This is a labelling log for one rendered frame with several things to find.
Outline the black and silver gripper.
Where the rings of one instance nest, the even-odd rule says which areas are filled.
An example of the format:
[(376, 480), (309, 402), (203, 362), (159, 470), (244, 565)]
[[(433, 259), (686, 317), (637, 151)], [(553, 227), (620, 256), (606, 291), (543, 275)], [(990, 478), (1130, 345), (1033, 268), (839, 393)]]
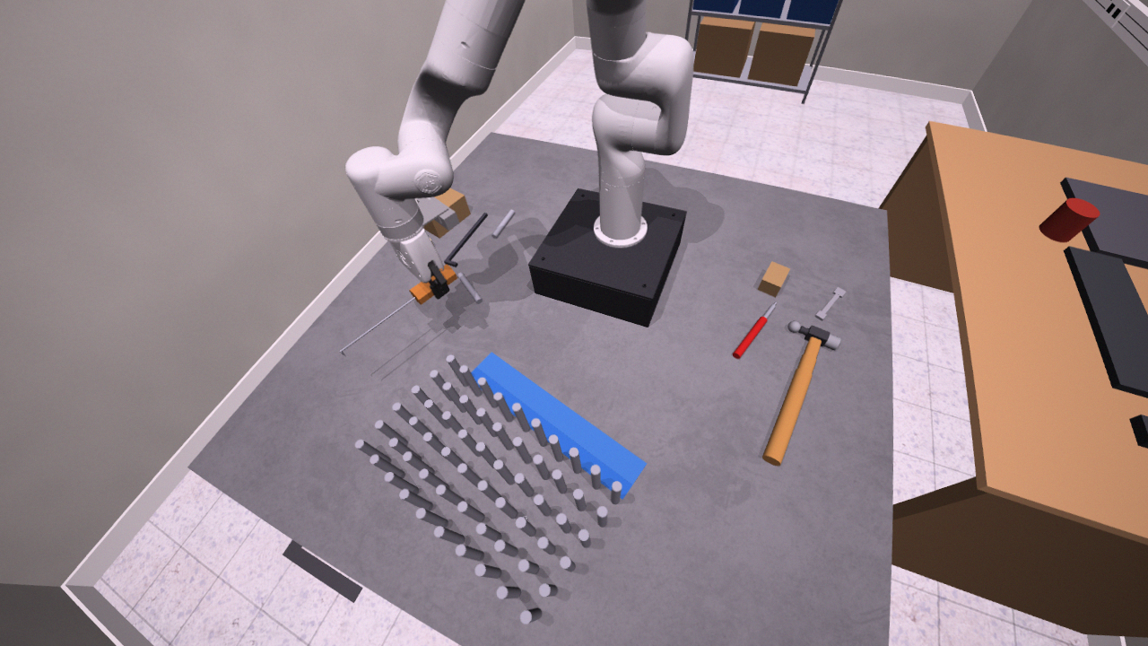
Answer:
[[(403, 263), (405, 268), (410, 273), (413, 273), (413, 275), (417, 275), (420, 282), (430, 283), (430, 290), (436, 299), (441, 299), (441, 297), (444, 297), (450, 291), (447, 285), (447, 277), (441, 273), (441, 271), (444, 271), (443, 263), (422, 226), (420, 226), (420, 229), (413, 236), (387, 240), (391, 241), (393, 250), (397, 254), (398, 260)], [(435, 281), (430, 281), (430, 277), (435, 277)]]

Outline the dark grey l-shaped bar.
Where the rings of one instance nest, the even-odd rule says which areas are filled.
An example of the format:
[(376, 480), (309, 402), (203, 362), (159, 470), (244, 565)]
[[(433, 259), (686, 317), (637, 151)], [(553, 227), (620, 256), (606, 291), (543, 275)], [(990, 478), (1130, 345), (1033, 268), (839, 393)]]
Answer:
[(476, 221), (476, 224), (475, 224), (474, 226), (472, 226), (472, 228), (471, 228), (471, 229), (470, 229), (470, 232), (468, 232), (468, 233), (466, 234), (466, 236), (465, 236), (465, 238), (463, 238), (463, 239), (461, 239), (461, 241), (459, 242), (459, 244), (457, 244), (457, 246), (456, 246), (456, 247), (453, 248), (453, 252), (450, 252), (450, 254), (448, 254), (448, 257), (447, 257), (447, 260), (444, 260), (444, 263), (447, 263), (447, 265), (449, 265), (449, 266), (453, 266), (455, 268), (457, 268), (457, 266), (458, 266), (458, 265), (457, 265), (457, 262), (453, 262), (453, 260), (452, 260), (453, 256), (455, 256), (455, 255), (456, 255), (457, 252), (459, 252), (459, 250), (460, 250), (460, 249), (461, 249), (461, 247), (463, 247), (463, 246), (465, 244), (465, 242), (467, 242), (467, 241), (468, 241), (468, 239), (470, 239), (471, 236), (473, 236), (473, 233), (474, 233), (474, 232), (475, 232), (475, 231), (478, 229), (478, 226), (480, 226), (480, 225), (481, 225), (481, 223), (483, 223), (483, 221), (484, 221), (484, 217), (487, 217), (487, 216), (488, 216), (487, 213), (484, 213), (483, 216), (481, 216), (481, 217), (479, 218), (479, 220)]

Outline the red-handled screwdriver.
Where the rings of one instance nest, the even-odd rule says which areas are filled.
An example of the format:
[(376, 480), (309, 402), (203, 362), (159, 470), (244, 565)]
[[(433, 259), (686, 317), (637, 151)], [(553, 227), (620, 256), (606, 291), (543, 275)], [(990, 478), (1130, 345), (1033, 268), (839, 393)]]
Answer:
[(744, 336), (744, 340), (740, 343), (740, 345), (737, 347), (734, 351), (735, 359), (740, 359), (740, 356), (744, 355), (745, 349), (750, 347), (751, 342), (753, 342), (753, 338), (755, 338), (759, 332), (763, 328), (765, 324), (767, 322), (767, 318), (770, 317), (771, 310), (776, 308), (775, 305), (778, 305), (778, 303), (775, 302), (774, 305), (771, 305), (770, 309), (767, 310), (767, 312), (765, 312), (763, 318), (759, 318), (757, 320), (755, 326), (751, 328), (747, 336)]

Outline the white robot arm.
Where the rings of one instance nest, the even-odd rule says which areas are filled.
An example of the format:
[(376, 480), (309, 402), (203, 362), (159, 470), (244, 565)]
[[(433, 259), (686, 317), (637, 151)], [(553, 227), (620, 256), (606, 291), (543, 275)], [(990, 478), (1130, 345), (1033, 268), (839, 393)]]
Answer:
[[(465, 100), (491, 85), (525, 1), (447, 0), (408, 99), (400, 154), (372, 146), (347, 161), (348, 179), (383, 238), (413, 236), (434, 218), (447, 229), (459, 224), (435, 199), (453, 184), (448, 130)], [(642, 153), (673, 155), (687, 137), (693, 50), (682, 37), (647, 32), (647, 0), (587, 0), (587, 16), (605, 92), (592, 108), (600, 207), (594, 234), (602, 244), (631, 247), (647, 236)]]

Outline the orange-handled ball-peen hammer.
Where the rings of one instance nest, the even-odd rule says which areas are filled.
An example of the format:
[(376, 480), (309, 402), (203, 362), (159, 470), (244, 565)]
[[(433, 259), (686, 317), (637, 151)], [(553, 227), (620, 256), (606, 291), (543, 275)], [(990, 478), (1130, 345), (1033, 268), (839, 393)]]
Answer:
[(792, 436), (793, 428), (796, 428), (796, 420), (798, 420), (810, 378), (813, 376), (820, 347), (837, 349), (841, 340), (840, 336), (833, 336), (830, 332), (823, 330), (823, 328), (815, 326), (810, 326), (809, 328), (802, 327), (798, 320), (791, 320), (788, 324), (788, 328), (793, 334), (799, 330), (798, 334), (806, 335), (804, 340), (807, 340), (808, 344), (804, 350), (804, 355), (801, 355), (798, 369), (793, 373), (786, 400), (783, 402), (779, 408), (778, 420), (775, 422), (774, 428), (771, 428), (770, 441), (768, 441), (762, 457), (766, 462), (774, 466), (779, 466), (779, 462), (786, 456), (788, 443)]

